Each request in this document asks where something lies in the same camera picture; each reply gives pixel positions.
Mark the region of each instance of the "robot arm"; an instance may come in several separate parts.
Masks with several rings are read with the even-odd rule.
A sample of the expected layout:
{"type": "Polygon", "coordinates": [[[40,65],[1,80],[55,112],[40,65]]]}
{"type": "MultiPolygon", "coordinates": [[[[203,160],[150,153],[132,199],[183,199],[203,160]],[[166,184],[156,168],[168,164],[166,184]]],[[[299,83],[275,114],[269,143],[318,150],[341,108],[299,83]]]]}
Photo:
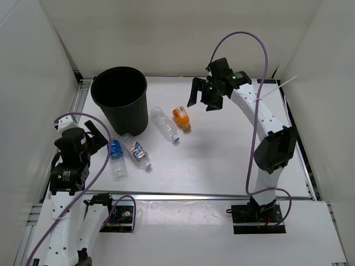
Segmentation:
{"type": "MultiPolygon", "coordinates": [[[[50,172],[50,187],[53,219],[58,219],[63,209],[85,188],[89,175],[90,157],[108,141],[91,121],[85,123],[90,134],[79,128],[70,117],[64,117],[55,125],[62,137],[55,141],[59,148],[50,172]]],[[[61,221],[50,233],[50,244],[44,265],[47,266],[80,266],[91,265],[88,252],[100,231],[102,223],[107,218],[112,199],[108,194],[93,196],[90,200],[88,213],[78,231],[78,217],[81,201],[59,218],[61,221]]]]}
{"type": "MultiPolygon", "coordinates": [[[[211,75],[206,80],[193,79],[187,106],[196,104],[197,92],[201,91],[201,102],[207,105],[206,111],[220,110],[223,105],[222,97],[227,95],[244,112],[250,123],[254,124],[256,93],[246,73],[233,73],[225,58],[210,63],[207,70],[211,75]]],[[[261,100],[257,123],[261,143],[254,152],[254,160],[259,167],[254,191],[277,187],[283,168],[293,157],[298,136],[294,127],[284,126],[261,100]]],[[[257,218],[273,209],[275,202],[275,190],[261,192],[250,198],[257,218]]]]}

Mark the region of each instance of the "clear plastic bottle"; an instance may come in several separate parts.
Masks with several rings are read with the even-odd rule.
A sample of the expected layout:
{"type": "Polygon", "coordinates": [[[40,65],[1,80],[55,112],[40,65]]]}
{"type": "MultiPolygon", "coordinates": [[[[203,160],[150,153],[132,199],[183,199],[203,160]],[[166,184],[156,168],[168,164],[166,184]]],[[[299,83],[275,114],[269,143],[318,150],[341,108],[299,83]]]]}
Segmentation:
{"type": "Polygon", "coordinates": [[[154,107],[151,112],[151,118],[156,124],[160,132],[169,141],[178,141],[180,138],[178,136],[178,131],[174,126],[173,122],[165,115],[161,107],[154,107]]]}
{"type": "Polygon", "coordinates": [[[110,164],[117,177],[123,177],[127,175],[121,144],[118,142],[118,140],[112,140],[111,142],[110,164]]]}
{"type": "Polygon", "coordinates": [[[151,166],[148,153],[134,140],[131,134],[126,133],[119,138],[121,144],[129,151],[134,161],[141,169],[148,169],[151,166]]]}

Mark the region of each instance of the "plastic bottle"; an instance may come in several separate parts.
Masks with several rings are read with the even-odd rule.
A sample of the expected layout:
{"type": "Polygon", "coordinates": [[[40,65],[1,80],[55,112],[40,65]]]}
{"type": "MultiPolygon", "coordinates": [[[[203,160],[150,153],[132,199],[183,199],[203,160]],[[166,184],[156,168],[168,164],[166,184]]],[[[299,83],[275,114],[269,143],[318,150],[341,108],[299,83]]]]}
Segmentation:
{"type": "Polygon", "coordinates": [[[173,115],[177,124],[182,127],[182,130],[184,132],[188,132],[191,130],[190,119],[187,115],[187,112],[185,111],[185,108],[181,106],[174,109],[173,115]]]}
{"type": "Polygon", "coordinates": [[[143,147],[133,139],[132,135],[126,133],[119,138],[121,144],[129,151],[134,161],[141,169],[147,169],[151,166],[148,153],[143,147]]]}
{"type": "Polygon", "coordinates": [[[115,171],[117,177],[123,177],[127,175],[121,144],[118,142],[118,140],[112,140],[111,142],[110,164],[112,165],[112,168],[115,171]]]}
{"type": "Polygon", "coordinates": [[[161,107],[154,107],[151,112],[151,118],[156,124],[160,132],[169,141],[178,141],[180,138],[178,136],[178,131],[174,126],[173,122],[165,115],[161,107]]]}

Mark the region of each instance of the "black mounting plate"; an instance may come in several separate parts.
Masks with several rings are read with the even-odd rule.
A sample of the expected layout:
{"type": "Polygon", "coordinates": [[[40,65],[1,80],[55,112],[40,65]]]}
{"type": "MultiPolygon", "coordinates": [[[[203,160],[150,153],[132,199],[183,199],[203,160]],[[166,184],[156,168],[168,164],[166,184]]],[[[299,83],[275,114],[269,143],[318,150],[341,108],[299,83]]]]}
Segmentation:
{"type": "Polygon", "coordinates": [[[120,223],[113,223],[102,228],[100,232],[108,233],[130,233],[132,231],[134,206],[116,206],[114,216],[111,221],[121,219],[120,223]]]}
{"type": "Polygon", "coordinates": [[[285,234],[285,225],[272,226],[282,219],[282,213],[279,205],[275,205],[268,216],[262,220],[255,220],[252,216],[246,216],[245,213],[250,211],[248,205],[232,205],[227,210],[232,214],[234,234],[285,234]],[[270,218],[269,226],[265,224],[270,218]]]}

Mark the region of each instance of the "white cable tie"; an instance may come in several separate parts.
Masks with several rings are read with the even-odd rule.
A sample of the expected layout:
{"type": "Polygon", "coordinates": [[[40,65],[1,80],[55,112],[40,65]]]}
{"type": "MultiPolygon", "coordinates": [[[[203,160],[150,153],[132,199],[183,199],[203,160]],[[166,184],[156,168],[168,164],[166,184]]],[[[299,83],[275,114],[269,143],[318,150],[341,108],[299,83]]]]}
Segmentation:
{"type": "Polygon", "coordinates": [[[293,80],[293,79],[295,79],[295,78],[297,78],[297,75],[294,76],[293,78],[289,79],[288,81],[282,83],[280,86],[277,86],[276,88],[272,89],[271,91],[269,91],[269,92],[268,92],[267,94],[265,94],[264,96],[259,97],[259,98],[255,98],[254,100],[250,101],[250,102],[248,103],[248,105],[251,104],[251,103],[256,102],[258,99],[259,99],[259,101],[261,101],[263,98],[265,98],[266,96],[268,96],[270,93],[272,93],[272,92],[274,92],[275,90],[281,88],[282,86],[286,85],[287,83],[289,83],[291,80],[293,80]]]}

